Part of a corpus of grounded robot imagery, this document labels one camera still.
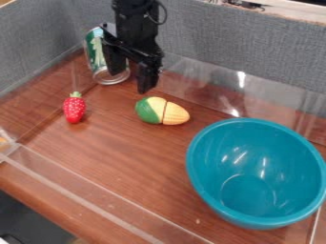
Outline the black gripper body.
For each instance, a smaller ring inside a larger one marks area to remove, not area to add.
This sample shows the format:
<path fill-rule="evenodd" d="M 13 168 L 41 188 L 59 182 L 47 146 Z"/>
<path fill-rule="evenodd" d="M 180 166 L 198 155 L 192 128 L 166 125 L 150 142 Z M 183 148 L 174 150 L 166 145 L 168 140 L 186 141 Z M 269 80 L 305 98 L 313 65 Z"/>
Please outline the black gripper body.
<path fill-rule="evenodd" d="M 100 38 L 102 49 L 107 44 L 115 47 L 126 60 L 130 59 L 136 63 L 159 62 L 162 67 L 163 51 L 154 40 L 140 41 L 136 44 L 128 44 L 118 37 L 116 26 L 112 23 L 102 23 L 103 37 Z"/>

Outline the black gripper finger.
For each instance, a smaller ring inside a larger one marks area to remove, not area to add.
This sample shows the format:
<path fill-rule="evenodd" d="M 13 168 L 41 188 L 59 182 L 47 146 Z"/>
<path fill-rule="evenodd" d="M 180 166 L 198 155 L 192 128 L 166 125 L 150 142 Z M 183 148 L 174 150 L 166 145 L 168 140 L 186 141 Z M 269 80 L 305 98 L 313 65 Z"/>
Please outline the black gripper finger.
<path fill-rule="evenodd" d="M 138 64 L 138 93 L 144 94 L 147 93 L 158 83 L 160 73 L 160 63 L 146 63 L 140 62 Z"/>
<path fill-rule="evenodd" d="M 118 75 L 123 71 L 126 71 L 126 58 L 119 53 L 115 47 L 104 44 L 103 55 L 104 55 L 107 69 L 112 75 Z"/>

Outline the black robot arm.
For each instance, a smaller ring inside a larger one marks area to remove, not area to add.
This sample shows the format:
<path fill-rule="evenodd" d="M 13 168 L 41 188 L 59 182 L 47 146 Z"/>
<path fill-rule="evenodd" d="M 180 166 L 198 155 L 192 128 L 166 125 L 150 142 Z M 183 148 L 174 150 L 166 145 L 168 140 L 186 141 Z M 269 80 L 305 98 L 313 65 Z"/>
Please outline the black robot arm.
<path fill-rule="evenodd" d="M 112 0 L 115 11 L 116 33 L 108 30 L 103 23 L 102 49 L 111 75 L 120 74 L 126 68 L 126 61 L 138 64 L 138 93 L 146 93 L 158 83 L 163 50 L 156 44 L 159 9 L 164 6 L 159 0 Z"/>

